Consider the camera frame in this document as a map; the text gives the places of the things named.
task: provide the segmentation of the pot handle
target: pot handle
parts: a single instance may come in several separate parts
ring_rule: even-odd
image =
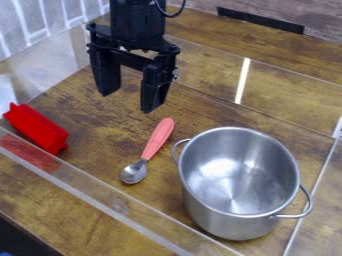
[[[172,157],[174,157],[174,160],[175,160],[176,165],[178,165],[178,162],[179,162],[179,159],[178,159],[178,156],[176,156],[176,148],[178,148],[178,146],[179,146],[182,143],[188,142],[190,140],[191,140],[191,139],[180,140],[180,141],[174,145],[174,147],[172,147],[171,153],[172,153]]]
[[[306,198],[307,198],[307,207],[306,207],[306,210],[300,213],[300,214],[292,214],[292,215],[272,215],[271,217],[274,218],[279,218],[279,219],[299,219],[299,218],[303,218],[312,210],[312,205],[314,205],[314,202],[312,202],[312,197],[311,195],[308,194],[307,190],[304,189],[304,187],[300,185],[299,186],[304,195],[306,195]]]

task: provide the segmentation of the metal spoon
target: metal spoon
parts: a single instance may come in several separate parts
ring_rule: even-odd
[[[164,118],[157,124],[147,142],[140,160],[135,164],[128,165],[120,173],[120,179],[125,184],[135,184],[144,179],[147,175],[145,163],[164,145],[174,128],[175,121],[171,118]]]

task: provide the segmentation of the spoon handle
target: spoon handle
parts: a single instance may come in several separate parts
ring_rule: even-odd
[[[175,121],[172,118],[164,118],[157,124],[153,133],[149,137],[147,145],[144,147],[143,154],[140,156],[141,159],[149,160],[160,147],[164,145],[172,131],[175,128]]]

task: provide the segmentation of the stainless steel pot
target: stainless steel pot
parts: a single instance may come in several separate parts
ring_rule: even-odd
[[[178,159],[176,148],[188,142]],[[230,240],[267,234],[279,219],[302,218],[312,209],[299,184],[299,170],[286,147],[268,135],[246,128],[208,130],[172,148],[183,184],[186,209],[198,225]],[[298,189],[307,207],[280,215]]]

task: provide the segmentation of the black cable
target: black cable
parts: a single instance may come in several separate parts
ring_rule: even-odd
[[[157,0],[155,0],[156,9],[159,10],[159,12],[160,12],[167,18],[175,18],[175,17],[183,12],[184,7],[186,7],[186,4],[187,4],[187,0],[183,0],[183,4],[182,4],[182,6],[180,6],[178,12],[174,13],[174,14],[170,14],[170,13],[167,13],[167,12],[161,9]]]

